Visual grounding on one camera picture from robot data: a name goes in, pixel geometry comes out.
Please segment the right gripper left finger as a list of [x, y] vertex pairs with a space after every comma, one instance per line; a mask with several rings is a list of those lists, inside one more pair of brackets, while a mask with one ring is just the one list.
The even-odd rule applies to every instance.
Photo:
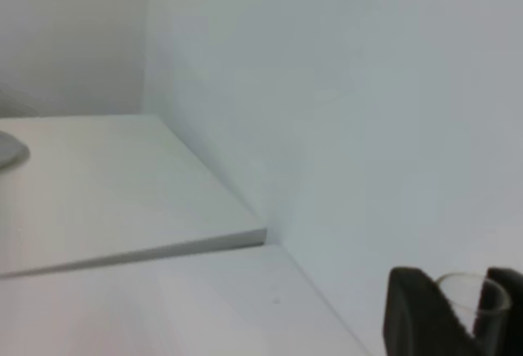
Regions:
[[417, 268], [390, 271], [382, 336], [388, 356], [478, 354], [442, 291]]

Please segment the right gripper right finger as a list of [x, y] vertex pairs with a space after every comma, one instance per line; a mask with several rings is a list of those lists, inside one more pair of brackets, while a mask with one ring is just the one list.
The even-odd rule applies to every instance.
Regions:
[[473, 333], [483, 355], [522, 355], [522, 273], [489, 268], [478, 313]]

